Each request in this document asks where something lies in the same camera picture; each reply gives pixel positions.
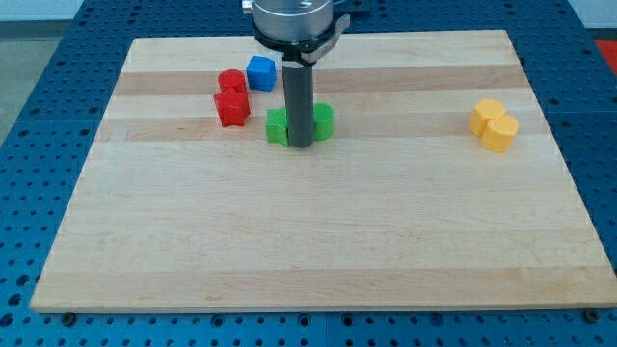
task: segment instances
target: plastic block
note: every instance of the plastic block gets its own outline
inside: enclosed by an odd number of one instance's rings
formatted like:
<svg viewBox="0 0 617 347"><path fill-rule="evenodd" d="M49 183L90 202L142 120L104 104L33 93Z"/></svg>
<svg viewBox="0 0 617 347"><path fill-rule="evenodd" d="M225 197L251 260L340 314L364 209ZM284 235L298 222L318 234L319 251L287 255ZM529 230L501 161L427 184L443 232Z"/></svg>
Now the plastic block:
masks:
<svg viewBox="0 0 617 347"><path fill-rule="evenodd" d="M289 137L287 135L287 110L285 107L270 109L268 121L266 121L266 137L270 144L281 144L289 147Z"/></svg>
<svg viewBox="0 0 617 347"><path fill-rule="evenodd" d="M497 100L482 99L473 108L469 118L469 129L475 136L482 136L489 120L495 120L505 115L505 107Z"/></svg>
<svg viewBox="0 0 617 347"><path fill-rule="evenodd" d="M489 120L480 143L488 150L503 153L508 151L517 131L519 131L519 123L510 115L497 120Z"/></svg>
<svg viewBox="0 0 617 347"><path fill-rule="evenodd" d="M228 69L219 74L221 92L247 93L247 82L244 72L237 69Z"/></svg>
<svg viewBox="0 0 617 347"><path fill-rule="evenodd" d="M244 126L244 120L251 113L249 96L245 93L218 93L214 95L214 103L223 127Z"/></svg>
<svg viewBox="0 0 617 347"><path fill-rule="evenodd" d="M247 76L251 89L271 92L277 82L277 68L273 60L253 56L247 66Z"/></svg>
<svg viewBox="0 0 617 347"><path fill-rule="evenodd" d="M335 111L330 105L316 103L314 105L315 141L324 141L335 132Z"/></svg>

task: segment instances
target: yellow block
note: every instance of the yellow block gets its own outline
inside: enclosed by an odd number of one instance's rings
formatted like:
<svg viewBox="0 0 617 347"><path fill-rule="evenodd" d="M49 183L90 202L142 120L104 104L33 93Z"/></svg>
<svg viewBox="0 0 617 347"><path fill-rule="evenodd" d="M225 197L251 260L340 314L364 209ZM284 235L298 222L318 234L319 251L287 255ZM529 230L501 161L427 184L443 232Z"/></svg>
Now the yellow block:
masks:
<svg viewBox="0 0 617 347"><path fill-rule="evenodd" d="M486 149L503 153L508 151L517 131L519 122L513 116L505 115L497 120L489 120L480 143Z"/></svg>
<svg viewBox="0 0 617 347"><path fill-rule="evenodd" d="M469 129L475 136L482 136L489 120L496 120L505 115L505 107L497 100L482 99L475 105L469 118Z"/></svg>

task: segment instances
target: blue block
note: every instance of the blue block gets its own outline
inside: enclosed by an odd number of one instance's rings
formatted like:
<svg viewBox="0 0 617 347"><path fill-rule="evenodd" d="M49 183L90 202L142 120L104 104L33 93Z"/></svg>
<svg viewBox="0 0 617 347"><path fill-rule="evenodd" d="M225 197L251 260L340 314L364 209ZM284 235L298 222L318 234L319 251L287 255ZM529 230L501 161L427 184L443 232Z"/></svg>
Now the blue block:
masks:
<svg viewBox="0 0 617 347"><path fill-rule="evenodd" d="M277 82L277 68L273 60L253 56L247 66L247 76L251 89L271 92Z"/></svg>

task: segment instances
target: wooden cutting board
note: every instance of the wooden cutting board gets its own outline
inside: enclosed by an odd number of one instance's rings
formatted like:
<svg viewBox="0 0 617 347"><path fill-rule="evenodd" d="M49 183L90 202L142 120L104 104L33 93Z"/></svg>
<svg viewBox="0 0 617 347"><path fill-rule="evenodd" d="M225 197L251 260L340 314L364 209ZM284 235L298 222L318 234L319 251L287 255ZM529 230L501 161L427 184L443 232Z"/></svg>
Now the wooden cutting board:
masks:
<svg viewBox="0 0 617 347"><path fill-rule="evenodd" d="M335 135L269 145L217 75L251 38L138 39L31 306L41 312L613 307L617 280L503 31L345 35L315 71ZM510 151L468 128L516 116Z"/></svg>

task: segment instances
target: wood grain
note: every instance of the wood grain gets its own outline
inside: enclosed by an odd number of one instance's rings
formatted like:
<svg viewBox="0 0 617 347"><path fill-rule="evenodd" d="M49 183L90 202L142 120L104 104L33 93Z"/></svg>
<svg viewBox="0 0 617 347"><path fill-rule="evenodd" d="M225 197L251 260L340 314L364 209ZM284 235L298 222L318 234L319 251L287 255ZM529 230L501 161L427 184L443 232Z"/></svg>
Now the wood grain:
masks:
<svg viewBox="0 0 617 347"><path fill-rule="evenodd" d="M346 35L335 136L268 145L280 84L222 128L250 38L138 39L31 306L41 312L614 307L617 279L502 31ZM497 98L506 154L467 126Z"/></svg>

